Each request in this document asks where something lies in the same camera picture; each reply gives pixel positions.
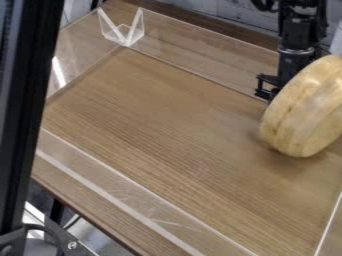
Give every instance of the black metal frame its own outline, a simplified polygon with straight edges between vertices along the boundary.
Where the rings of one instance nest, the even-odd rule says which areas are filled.
[[[21,218],[64,1],[0,0],[0,6],[0,254],[23,255]]]

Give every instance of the metal bracket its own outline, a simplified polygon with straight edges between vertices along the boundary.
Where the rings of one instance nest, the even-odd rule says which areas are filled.
[[[19,255],[27,237],[25,228],[20,228],[0,236],[0,256]]]

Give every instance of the wooden surface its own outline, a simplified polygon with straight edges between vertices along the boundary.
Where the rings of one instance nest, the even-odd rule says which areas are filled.
[[[48,103],[43,126],[256,254],[312,255],[342,187],[342,143],[310,159],[282,156],[258,137],[264,109],[120,49]],[[39,159],[33,178],[140,254],[184,254]]]

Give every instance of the transparent plastic edge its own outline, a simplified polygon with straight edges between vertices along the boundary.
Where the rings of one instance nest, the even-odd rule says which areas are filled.
[[[153,221],[152,218],[148,218],[141,213],[139,213],[137,210],[135,210],[129,205],[124,203],[124,200],[120,200],[115,198],[113,195],[111,195],[99,185],[96,185],[92,181],[89,181],[87,178],[84,178],[80,174],[77,174],[76,171],[73,171],[63,161],[60,161],[57,156],[51,156],[49,153],[45,152],[47,145],[52,145],[51,147],[56,146],[59,144],[59,147],[65,149],[65,152],[72,150],[72,152],[77,155],[80,155],[83,158],[87,158],[89,161],[96,163],[96,165],[100,166],[100,168],[105,169],[108,172],[111,172],[111,175],[115,176],[116,179],[121,180],[123,182],[127,182],[129,186],[133,187],[133,190],[139,190],[139,192],[148,197],[148,200],[151,202],[151,207],[153,204],[160,204],[159,206],[163,207],[163,210],[167,208],[171,212],[175,212],[179,214],[180,218],[186,220],[187,223],[192,225],[192,228],[184,227],[187,232],[191,232],[191,238],[194,236],[200,236],[200,234],[210,235],[214,242],[218,242],[219,244],[226,244],[228,250],[236,250],[238,255],[252,255],[256,256],[254,252],[251,252],[247,248],[244,248],[238,242],[235,242],[232,239],[230,239],[227,236],[224,236],[218,230],[215,230],[212,227],[210,227],[206,223],[203,223],[199,219],[196,219],[192,215],[190,215],[187,212],[184,212],[180,208],[178,208],[174,204],[171,204],[167,200],[164,200],[161,197],[159,197],[156,194],[153,194],[148,189],[145,189],[140,184],[137,184],[133,180],[131,180],[127,176],[124,176],[117,170],[115,170],[111,166],[104,164],[101,161],[99,161],[96,158],[93,158],[91,155],[88,155],[85,152],[83,152],[80,149],[77,149],[72,144],[65,142],[61,138],[59,138],[56,135],[53,135],[49,131],[47,131],[44,128],[40,130],[40,142],[37,145],[36,155],[45,160],[53,167],[56,167],[59,170],[61,170],[65,174],[68,174],[73,179],[76,179],[84,186],[87,186],[95,193],[97,193],[105,200],[108,200],[116,207],[119,207],[124,212],[127,212],[137,221],[140,221],[144,225],[147,225],[157,234],[160,234],[165,239],[168,239],[176,246],[179,246],[187,253],[191,255],[199,255],[204,256],[208,255],[203,253],[199,249],[195,248],[194,245],[190,245],[191,241],[183,241],[179,239],[172,232],[170,232],[165,227],[161,227],[157,224],[157,221]],[[171,223],[172,225],[179,225],[179,227],[183,226],[183,224]]]
[[[339,194],[339,197],[338,197],[334,209],[332,209],[332,213],[331,213],[330,219],[327,221],[326,229],[324,229],[319,244],[316,246],[314,256],[327,256],[327,255],[324,255],[324,253],[322,253],[322,248],[328,243],[327,242],[327,237],[328,237],[328,234],[330,234],[330,229],[332,227],[334,221],[335,221],[336,218],[342,218],[342,216],[336,216],[339,208],[342,208],[342,192]]]

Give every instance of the black cable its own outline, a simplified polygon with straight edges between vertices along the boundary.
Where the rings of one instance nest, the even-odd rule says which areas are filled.
[[[45,234],[48,234],[48,235],[52,237],[53,242],[55,242],[55,245],[56,245],[56,248],[57,248],[56,256],[63,256],[63,255],[64,255],[60,239],[59,239],[59,237],[57,237],[57,235],[55,234],[55,232],[53,232],[52,229],[49,229],[49,228],[47,228],[45,226],[41,226],[41,225],[25,224],[25,230],[27,230],[27,232],[28,232],[29,230],[40,230],[40,231],[43,231]]]
[[[80,215],[75,218],[75,220],[73,221],[71,221],[63,228],[65,229],[65,230],[68,230],[76,223],[77,223],[77,221],[80,220]]]

